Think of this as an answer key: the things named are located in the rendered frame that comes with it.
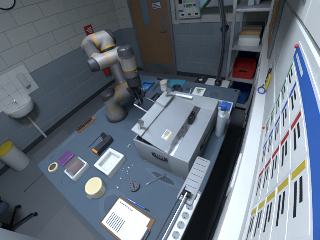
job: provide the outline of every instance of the purple box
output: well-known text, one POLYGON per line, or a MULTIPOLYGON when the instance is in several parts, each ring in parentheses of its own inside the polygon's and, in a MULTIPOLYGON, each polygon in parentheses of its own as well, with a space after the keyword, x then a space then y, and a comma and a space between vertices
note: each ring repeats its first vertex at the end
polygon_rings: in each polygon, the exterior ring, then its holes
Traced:
POLYGON ((59 160, 58 162, 62 165, 65 166, 73 157, 75 154, 71 151, 67 151, 59 160))

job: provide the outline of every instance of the power strip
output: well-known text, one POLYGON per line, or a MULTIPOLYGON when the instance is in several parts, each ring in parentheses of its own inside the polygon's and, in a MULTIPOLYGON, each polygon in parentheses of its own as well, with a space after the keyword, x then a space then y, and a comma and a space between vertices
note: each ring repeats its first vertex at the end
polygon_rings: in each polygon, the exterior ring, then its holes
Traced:
POLYGON ((188 227, 188 224, 194 214, 194 211, 197 208, 200 197, 201 197, 201 194, 198 193, 192 206, 184 204, 183 209, 178 219, 176 220, 174 227, 170 232, 169 237, 167 238, 168 240, 179 240, 183 238, 185 231, 188 227))

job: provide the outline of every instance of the blue bottle cap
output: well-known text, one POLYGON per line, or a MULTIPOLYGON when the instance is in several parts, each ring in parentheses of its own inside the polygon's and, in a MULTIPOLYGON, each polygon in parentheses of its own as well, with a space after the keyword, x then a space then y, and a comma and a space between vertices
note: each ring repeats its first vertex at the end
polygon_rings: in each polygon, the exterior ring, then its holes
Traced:
POLYGON ((222 105, 221 105, 221 111, 222 112, 225 112, 227 110, 227 105, 228 105, 228 103, 226 101, 222 102, 222 105))

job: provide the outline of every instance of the blue pen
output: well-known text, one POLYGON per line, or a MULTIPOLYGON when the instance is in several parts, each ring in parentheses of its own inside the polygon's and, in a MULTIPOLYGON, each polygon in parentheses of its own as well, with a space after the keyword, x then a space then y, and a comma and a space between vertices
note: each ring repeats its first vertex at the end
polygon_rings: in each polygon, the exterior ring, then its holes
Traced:
POLYGON ((145 208, 144 206, 139 205, 139 204, 138 204, 138 203, 136 203, 135 201, 132 201, 132 200, 131 200, 131 199, 129 199, 129 198, 127 198, 127 200, 128 200, 129 202, 131 202, 131 203, 133 203, 133 204, 137 205, 138 207, 140 207, 140 208, 142 208, 142 209, 144 209, 144 210, 146 210, 146 211, 150 212, 150 210, 149 210, 149 209, 145 208))

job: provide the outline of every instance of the blue table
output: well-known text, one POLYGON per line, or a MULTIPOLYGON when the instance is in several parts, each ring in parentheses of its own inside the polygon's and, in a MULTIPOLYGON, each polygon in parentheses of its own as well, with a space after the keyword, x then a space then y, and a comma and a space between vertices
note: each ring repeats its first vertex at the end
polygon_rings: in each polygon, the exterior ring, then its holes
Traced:
MULTIPOLYGON (((158 83, 156 77, 141 76, 141 80, 154 81, 158 83)), ((239 93, 234 89, 227 89, 209 85, 203 85, 199 83, 186 82, 183 86, 184 92, 189 92, 188 88, 195 89, 195 87, 207 88, 204 96, 233 102, 233 106, 236 105, 239 93)), ((156 93, 161 93, 158 87, 156 91, 153 88, 146 94, 147 97, 152 98, 156 93)), ((179 191, 184 184, 184 180, 177 176, 174 176, 164 170, 153 166, 143 161, 134 144, 134 138, 136 134, 131 131, 133 126, 137 123, 138 119, 142 118, 145 114, 140 109, 134 107, 134 100, 129 99, 121 105, 128 110, 127 118, 119 123, 109 123, 107 121, 107 109, 104 107, 99 110, 94 117, 96 120, 86 128, 82 133, 76 131, 65 140, 59 147, 51 152, 38 167, 47 176, 47 178, 53 183, 53 185, 61 192, 61 194, 71 203, 71 205, 105 238, 114 239, 114 237, 101 225, 100 222, 106 216, 108 211, 114 205, 119 197, 124 199, 132 199, 140 205, 146 207, 151 212, 144 211, 150 217, 156 219, 153 225, 148 240, 156 239, 159 234, 159 230, 166 221, 171 209, 173 208, 179 191), (122 168, 115 174, 112 179, 109 179, 103 173, 99 172, 94 164, 99 157, 92 151, 92 147, 88 148, 100 134, 104 132, 107 135, 111 135, 114 142, 110 146, 112 149, 123 154, 127 161, 122 168), (90 165, 90 169, 80 178, 78 182, 73 182, 64 173, 64 167, 60 165, 56 173, 49 173, 48 167, 58 160, 70 150, 76 156, 82 158, 90 165), (166 177, 158 180, 148 186, 146 183, 154 180, 156 176, 166 174, 166 177), (103 197, 99 199, 89 200, 85 192, 85 185, 87 181, 93 177, 99 177, 105 182, 107 190, 103 197), (131 181, 138 181, 140 183, 140 189, 137 192, 131 192, 129 190, 129 183, 131 181)), ((145 100, 143 108, 149 109, 152 103, 145 100)), ((230 120, 227 121, 226 132, 229 126, 230 120)), ((216 137, 214 134, 215 129, 206 144, 206 147, 202 153, 203 158, 211 161, 210 168, 204 179, 201 192, 204 191, 210 174, 215 166, 218 154, 223 145, 226 134, 222 137, 216 137)), ((174 214, 170 216, 170 219, 165 228, 167 228, 173 218, 174 214)))

